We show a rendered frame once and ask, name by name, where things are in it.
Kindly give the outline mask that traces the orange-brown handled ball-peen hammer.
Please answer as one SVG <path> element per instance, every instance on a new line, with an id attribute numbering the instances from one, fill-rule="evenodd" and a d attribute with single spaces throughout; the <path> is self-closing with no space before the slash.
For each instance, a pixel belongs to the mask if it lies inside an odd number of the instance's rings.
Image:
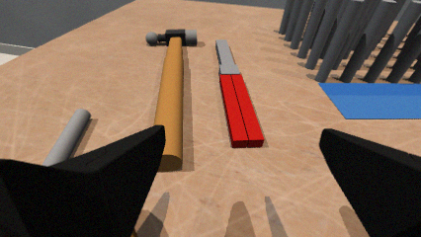
<path id="1" fill-rule="evenodd" d="M 164 125 L 166 143 L 157 172 L 171 172 L 183 165 L 183 88 L 182 45 L 198 44 L 197 30 L 166 30 L 164 35 L 147 33 L 146 41 L 167 43 L 154 125 Z M 170 40 L 170 41 L 169 41 Z"/>

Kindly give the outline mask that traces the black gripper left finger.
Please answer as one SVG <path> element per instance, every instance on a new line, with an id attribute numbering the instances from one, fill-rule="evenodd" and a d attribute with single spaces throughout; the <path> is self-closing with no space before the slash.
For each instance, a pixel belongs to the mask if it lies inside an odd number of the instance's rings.
<path id="1" fill-rule="evenodd" d="M 50 166 L 0 159 L 0 230 L 12 237 L 130 237 L 165 143 L 157 124 Z"/>

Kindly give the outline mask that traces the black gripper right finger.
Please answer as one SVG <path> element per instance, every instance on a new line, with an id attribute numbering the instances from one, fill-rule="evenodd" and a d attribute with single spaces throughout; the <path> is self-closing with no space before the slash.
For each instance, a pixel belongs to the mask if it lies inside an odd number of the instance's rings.
<path id="1" fill-rule="evenodd" d="M 319 148 L 370 237 L 421 237 L 421 157 L 333 128 Z"/>

